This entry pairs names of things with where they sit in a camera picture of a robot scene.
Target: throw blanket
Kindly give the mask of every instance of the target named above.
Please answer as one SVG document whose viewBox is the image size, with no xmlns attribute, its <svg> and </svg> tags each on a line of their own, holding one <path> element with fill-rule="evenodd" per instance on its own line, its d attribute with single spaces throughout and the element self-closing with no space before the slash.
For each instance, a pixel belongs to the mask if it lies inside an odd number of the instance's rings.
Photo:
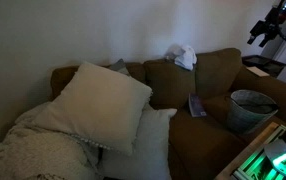
<svg viewBox="0 0 286 180">
<path fill-rule="evenodd" d="M 0 144 L 0 179 L 97 179 L 96 148 L 32 125 L 46 105 L 21 115 Z"/>
</svg>

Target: throw pillow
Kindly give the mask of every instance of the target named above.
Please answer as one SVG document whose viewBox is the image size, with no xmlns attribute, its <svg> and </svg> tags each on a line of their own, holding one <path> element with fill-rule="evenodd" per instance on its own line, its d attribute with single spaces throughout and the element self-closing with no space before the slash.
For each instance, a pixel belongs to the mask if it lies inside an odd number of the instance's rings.
<svg viewBox="0 0 286 180">
<path fill-rule="evenodd" d="M 143 111 L 132 156 L 104 151 L 99 172 L 117 179 L 167 180 L 169 121 L 176 109 Z"/>
<path fill-rule="evenodd" d="M 151 88 L 131 77 L 84 63 L 34 123 L 131 155 L 142 109 L 150 94 Z"/>
<path fill-rule="evenodd" d="M 123 59 L 118 60 L 116 63 L 112 64 L 109 69 L 111 69 L 112 71 L 116 71 L 119 72 L 121 74 L 127 75 L 127 76 L 131 76 L 129 71 L 126 68 L 125 62 Z"/>
</svg>

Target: pillow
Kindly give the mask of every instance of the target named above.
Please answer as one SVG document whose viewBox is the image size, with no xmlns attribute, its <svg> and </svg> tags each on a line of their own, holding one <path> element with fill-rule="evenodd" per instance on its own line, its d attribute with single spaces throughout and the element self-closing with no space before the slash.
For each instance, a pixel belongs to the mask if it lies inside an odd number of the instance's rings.
<svg viewBox="0 0 286 180">
<path fill-rule="evenodd" d="M 103 176 L 117 179 L 167 180 L 169 121 L 176 109 L 143 111 L 132 156 L 104 151 L 98 165 Z"/>
<path fill-rule="evenodd" d="M 198 96 L 207 99 L 227 93 L 241 67 L 241 52 L 235 48 L 197 55 Z"/>
<path fill-rule="evenodd" d="M 61 94 L 61 91 L 72 80 L 78 68 L 79 66 L 67 66 L 53 70 L 51 75 L 52 100 Z M 141 63 L 126 63 L 126 69 L 134 79 L 146 84 L 145 70 Z"/>
<path fill-rule="evenodd" d="M 34 123 L 131 155 L 142 109 L 150 94 L 151 88 L 131 77 L 84 63 Z"/>
<path fill-rule="evenodd" d="M 123 59 L 118 60 L 116 63 L 112 64 L 109 69 L 111 69 L 112 71 L 116 71 L 119 72 L 121 74 L 127 75 L 127 76 L 131 76 L 129 71 L 126 68 L 125 62 Z"/>
</svg>

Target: metal bucket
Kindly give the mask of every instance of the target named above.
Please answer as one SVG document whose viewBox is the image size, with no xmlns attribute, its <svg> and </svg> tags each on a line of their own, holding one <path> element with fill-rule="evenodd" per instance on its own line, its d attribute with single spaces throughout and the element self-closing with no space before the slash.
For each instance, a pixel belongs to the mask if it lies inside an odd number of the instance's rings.
<svg viewBox="0 0 286 180">
<path fill-rule="evenodd" d="M 261 126 L 278 111 L 270 97 L 255 91 L 238 90 L 231 95 L 227 126 L 238 134 L 248 134 Z"/>
</svg>

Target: brown couch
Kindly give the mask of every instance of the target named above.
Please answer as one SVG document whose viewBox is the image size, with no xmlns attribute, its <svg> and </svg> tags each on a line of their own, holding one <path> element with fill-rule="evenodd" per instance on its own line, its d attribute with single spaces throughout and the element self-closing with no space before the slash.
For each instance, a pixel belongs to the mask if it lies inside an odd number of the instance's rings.
<svg viewBox="0 0 286 180">
<path fill-rule="evenodd" d="M 77 68 L 53 71 L 53 98 L 69 83 Z M 271 121 L 286 125 L 286 83 L 249 72 L 242 66 L 237 49 L 199 54 L 193 71 L 164 59 L 127 63 L 127 68 L 133 78 L 153 89 L 152 107 L 178 109 L 170 122 L 169 139 L 168 158 L 174 180 L 213 179 Z M 280 107 L 279 112 L 251 134 L 233 134 L 226 128 L 229 101 L 225 97 L 237 89 L 255 90 L 272 97 Z M 191 117 L 187 106 L 191 92 L 203 98 L 207 117 Z"/>
</svg>

